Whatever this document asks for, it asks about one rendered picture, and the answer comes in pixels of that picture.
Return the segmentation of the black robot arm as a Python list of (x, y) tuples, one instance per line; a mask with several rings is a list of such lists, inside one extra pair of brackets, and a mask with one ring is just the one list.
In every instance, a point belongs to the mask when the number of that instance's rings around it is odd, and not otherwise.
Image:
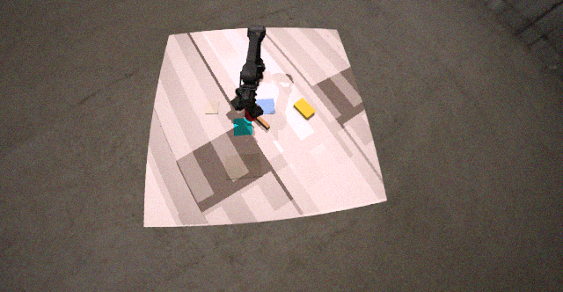
[[(260, 44), (265, 38), (266, 28), (264, 26), (250, 25), (246, 31), (249, 38), (249, 46), (247, 48), (246, 63), (240, 71), (240, 80), (238, 89), (242, 89), (232, 101), (231, 105), (236, 111), (242, 111), (252, 108), (254, 96), (260, 86), (260, 79), (264, 79), (263, 72), (266, 70), (266, 64), (261, 59)], [(243, 84), (241, 84), (241, 81)], [(256, 83), (257, 82), (257, 83)]]

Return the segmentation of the yellow rectangular block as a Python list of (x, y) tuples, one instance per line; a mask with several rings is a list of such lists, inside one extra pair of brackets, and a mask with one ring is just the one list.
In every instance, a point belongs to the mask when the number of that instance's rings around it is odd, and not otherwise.
[(299, 99), (293, 107), (307, 120), (316, 110), (305, 100)]

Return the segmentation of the beige flat block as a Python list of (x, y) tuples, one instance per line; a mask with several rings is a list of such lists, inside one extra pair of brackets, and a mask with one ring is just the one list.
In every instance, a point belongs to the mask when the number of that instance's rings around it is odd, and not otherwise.
[(225, 156), (226, 180), (257, 177), (262, 177), (259, 153)]

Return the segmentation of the brown wooden bar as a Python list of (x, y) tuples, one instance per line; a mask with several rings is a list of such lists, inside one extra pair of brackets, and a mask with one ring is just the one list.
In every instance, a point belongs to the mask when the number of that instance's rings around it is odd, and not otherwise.
[(270, 129), (270, 125), (268, 123), (266, 123), (260, 116), (257, 117), (256, 121), (263, 126), (266, 130)]

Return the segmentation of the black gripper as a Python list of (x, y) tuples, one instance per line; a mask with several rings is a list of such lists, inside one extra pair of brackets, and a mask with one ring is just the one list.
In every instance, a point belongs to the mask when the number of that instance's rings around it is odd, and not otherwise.
[[(239, 94), (239, 93), (242, 93), (242, 91), (243, 91), (242, 89), (238, 89), (238, 88), (237, 88), (237, 89), (236, 89), (236, 95), (238, 96), (238, 94)], [(250, 116), (252, 117), (252, 119), (261, 116), (261, 115), (263, 114), (263, 112), (264, 112), (263, 109), (262, 109), (260, 106), (257, 106), (257, 104), (256, 104), (256, 102), (255, 102), (255, 101), (256, 101), (256, 99), (255, 99), (256, 96), (257, 96), (257, 94), (255, 93), (252, 108), (246, 109), (247, 112), (248, 112), (248, 113), (250, 114)]]

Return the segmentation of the dark red cup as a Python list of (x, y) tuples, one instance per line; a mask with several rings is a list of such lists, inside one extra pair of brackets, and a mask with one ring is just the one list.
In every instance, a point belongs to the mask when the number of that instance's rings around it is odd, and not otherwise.
[(257, 117), (254, 118), (254, 119), (252, 119), (252, 117), (250, 116), (250, 114), (249, 114), (249, 113), (247, 112), (247, 110), (245, 109), (245, 119), (248, 120), (248, 121), (254, 121), (254, 120), (257, 119)]

